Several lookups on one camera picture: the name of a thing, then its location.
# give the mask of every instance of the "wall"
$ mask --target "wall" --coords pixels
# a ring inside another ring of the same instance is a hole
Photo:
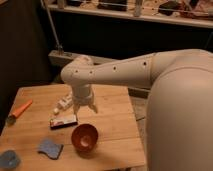
[[[38,7],[39,0],[0,5],[0,127],[19,87],[47,84],[52,78]]]
[[[212,29],[54,12],[66,51],[123,59],[149,52],[201,48]]]

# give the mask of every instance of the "brown bowl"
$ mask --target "brown bowl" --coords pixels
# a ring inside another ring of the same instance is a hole
[[[98,131],[93,125],[81,124],[74,129],[71,140],[77,151],[89,152],[97,143]]]

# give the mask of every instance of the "wooden tabletop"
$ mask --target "wooden tabletop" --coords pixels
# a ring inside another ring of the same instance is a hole
[[[135,115],[126,87],[93,85],[98,114],[88,107],[81,107],[78,121],[94,125],[99,132],[96,148],[80,156],[71,144],[75,127],[50,130],[49,120],[58,100],[70,88],[64,84],[20,88],[12,109],[27,100],[33,104],[17,119],[13,126],[5,126],[0,137],[0,153],[13,149],[21,158],[15,170],[77,171],[110,170],[145,164],[145,155],[139,136]],[[59,115],[72,113],[72,109]],[[64,144],[58,160],[51,160],[37,152],[40,142],[50,138]]]

